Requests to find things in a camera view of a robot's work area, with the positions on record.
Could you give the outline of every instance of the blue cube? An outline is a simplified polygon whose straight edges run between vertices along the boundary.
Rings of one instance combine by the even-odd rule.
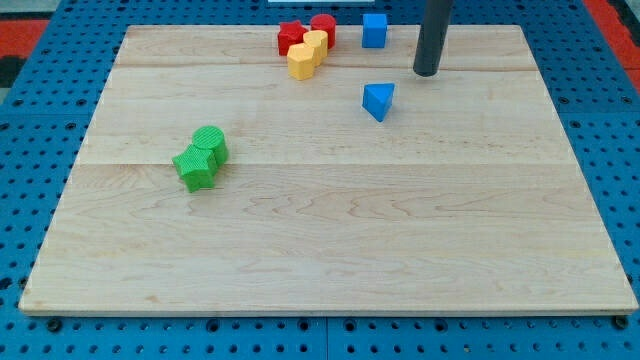
[[[387,39],[387,14],[364,14],[362,47],[383,48]]]
[[[393,90],[395,87],[396,85],[393,83],[367,84],[364,86],[362,107],[378,122],[384,120],[384,117],[391,108],[391,100],[393,99]]]

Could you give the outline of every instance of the yellow hexagonal block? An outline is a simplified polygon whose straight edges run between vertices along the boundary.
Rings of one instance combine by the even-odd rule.
[[[314,64],[319,66],[329,52],[329,35],[324,30],[312,30],[302,36],[305,44],[316,50],[314,54]]]
[[[313,63],[314,53],[314,48],[304,43],[289,46],[289,52],[287,53],[289,75],[298,80],[312,78],[315,70]]]

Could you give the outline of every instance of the wood grain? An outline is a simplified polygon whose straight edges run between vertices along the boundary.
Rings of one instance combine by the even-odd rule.
[[[307,81],[275,27],[130,27],[20,308],[72,316],[524,316],[638,307],[521,30],[452,26],[442,71],[360,27]],[[362,87],[395,82],[378,124]],[[231,157],[189,194],[200,126]]]

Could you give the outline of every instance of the blue mat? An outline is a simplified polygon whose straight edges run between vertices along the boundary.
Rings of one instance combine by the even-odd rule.
[[[63,0],[0,107],[0,358],[640,358],[640,317],[77,319],[17,310],[130,24],[360,24],[422,7],[268,7],[264,0]],[[519,24],[613,244],[640,294],[640,98],[580,1],[459,0],[458,24]]]

